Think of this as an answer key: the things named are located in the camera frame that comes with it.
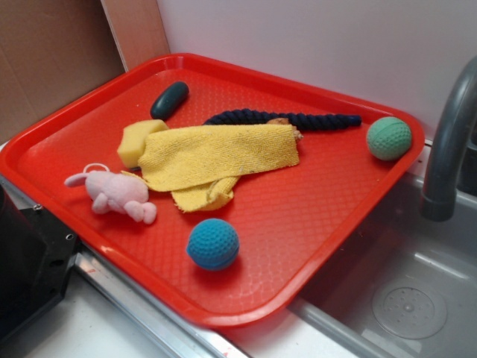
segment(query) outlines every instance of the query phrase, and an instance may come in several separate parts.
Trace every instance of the drain strainer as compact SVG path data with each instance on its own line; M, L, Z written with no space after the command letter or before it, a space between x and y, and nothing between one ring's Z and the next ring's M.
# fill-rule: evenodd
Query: drain strainer
M442 296L411 279L393 280L381 286L373 297L373 313L388 332L407 339L433 336L447 319Z

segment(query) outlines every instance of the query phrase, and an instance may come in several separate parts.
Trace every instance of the faucet spout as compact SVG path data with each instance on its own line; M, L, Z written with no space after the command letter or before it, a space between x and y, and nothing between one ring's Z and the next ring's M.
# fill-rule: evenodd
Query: faucet spout
M432 143L420 197L420 212L425 218L442 222L454 214L458 179L464 157L467 157L467 147L477 153L471 140L476 122L477 57L474 57L452 88ZM473 171L476 177L465 181L473 181L477 186L477 168Z

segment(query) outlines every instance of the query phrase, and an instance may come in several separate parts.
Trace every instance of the braided rope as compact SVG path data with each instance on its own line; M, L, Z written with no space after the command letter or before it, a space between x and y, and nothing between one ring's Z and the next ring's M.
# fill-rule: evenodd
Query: braided rope
M360 116L344 114L312 115L303 113L259 112L258 110L227 110L204 122L204 125L260 125L271 119L287 118L299 131L326 131L361 125Z

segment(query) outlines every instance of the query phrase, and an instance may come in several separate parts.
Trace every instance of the green knitted ball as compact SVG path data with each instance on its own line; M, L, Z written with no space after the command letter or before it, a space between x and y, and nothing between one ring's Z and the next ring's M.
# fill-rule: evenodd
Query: green knitted ball
M395 160L411 147L411 129L401 119L383 117L367 131L367 147L380 160Z

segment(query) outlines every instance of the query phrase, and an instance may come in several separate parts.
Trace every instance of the ball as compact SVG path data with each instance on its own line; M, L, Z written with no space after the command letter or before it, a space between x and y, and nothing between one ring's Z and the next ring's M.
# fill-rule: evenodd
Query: ball
M367 147L380 160L395 160L411 147L411 129L401 119L383 117L367 131Z
M239 247L239 236L231 224L220 219L207 219L192 230L186 251L201 268L217 271L233 263Z

